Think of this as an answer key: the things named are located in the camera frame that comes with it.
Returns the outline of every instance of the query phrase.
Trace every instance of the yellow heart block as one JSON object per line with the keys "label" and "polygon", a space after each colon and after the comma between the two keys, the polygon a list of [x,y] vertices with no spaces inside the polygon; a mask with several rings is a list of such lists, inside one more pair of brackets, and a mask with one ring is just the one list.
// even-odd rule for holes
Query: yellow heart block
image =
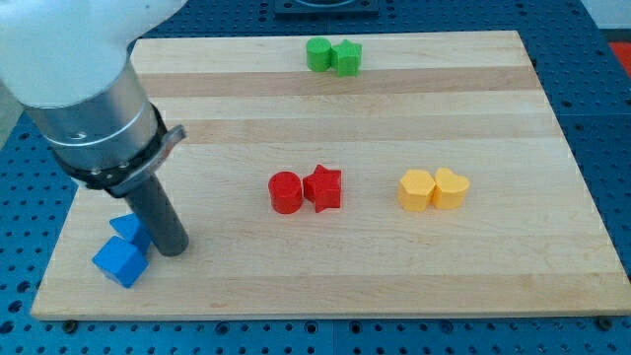
{"label": "yellow heart block", "polygon": [[406,211],[424,211],[432,200],[435,186],[428,172],[408,170],[398,184],[398,202]]}
{"label": "yellow heart block", "polygon": [[471,183],[466,177],[454,174],[450,169],[440,168],[436,171],[436,190],[432,203],[438,209],[458,208],[464,203],[466,192]]}

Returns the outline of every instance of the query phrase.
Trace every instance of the red cylinder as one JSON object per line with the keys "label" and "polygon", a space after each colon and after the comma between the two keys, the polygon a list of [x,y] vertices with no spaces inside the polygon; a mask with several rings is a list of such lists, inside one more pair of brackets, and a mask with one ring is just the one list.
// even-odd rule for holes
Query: red cylinder
{"label": "red cylinder", "polygon": [[280,172],[269,180],[268,187],[274,211],[291,214],[303,205],[303,185],[296,174]]}

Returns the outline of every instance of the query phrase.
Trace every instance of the blue pegboard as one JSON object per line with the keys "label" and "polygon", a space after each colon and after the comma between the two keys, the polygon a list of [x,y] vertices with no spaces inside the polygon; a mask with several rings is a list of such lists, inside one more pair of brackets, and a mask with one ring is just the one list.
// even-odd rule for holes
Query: blue pegboard
{"label": "blue pegboard", "polygon": [[[376,17],[276,18],[271,7],[190,0],[147,36],[518,30],[631,272],[631,82],[578,0],[381,0]],[[22,117],[0,152],[0,354],[631,353],[629,317],[80,322],[66,334],[28,314],[76,190],[47,149]]]}

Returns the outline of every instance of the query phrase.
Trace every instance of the blue block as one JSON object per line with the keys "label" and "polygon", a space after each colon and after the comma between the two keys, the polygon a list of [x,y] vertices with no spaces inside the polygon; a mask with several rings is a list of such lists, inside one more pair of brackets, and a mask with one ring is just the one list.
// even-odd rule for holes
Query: blue block
{"label": "blue block", "polygon": [[119,237],[110,238],[92,262],[107,278],[125,288],[131,287],[149,265],[137,246]]}
{"label": "blue block", "polygon": [[147,249],[151,243],[151,234],[135,214],[132,213],[126,216],[116,217],[110,220],[109,224],[123,239],[137,246],[143,255],[147,253]]}

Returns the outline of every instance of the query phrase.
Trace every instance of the wooden board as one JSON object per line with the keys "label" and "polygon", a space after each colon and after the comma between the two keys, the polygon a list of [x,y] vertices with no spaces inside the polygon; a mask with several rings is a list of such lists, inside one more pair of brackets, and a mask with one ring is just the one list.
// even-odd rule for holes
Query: wooden board
{"label": "wooden board", "polygon": [[[147,39],[133,64],[189,137],[159,171],[190,234],[131,290],[91,257],[122,201],[80,190],[32,313],[43,320],[616,315],[631,286],[514,32],[349,35],[358,78],[312,73],[306,37]],[[332,36],[333,41],[341,37]],[[343,208],[272,211],[268,179],[343,171]],[[471,180],[403,211],[407,169]]]}

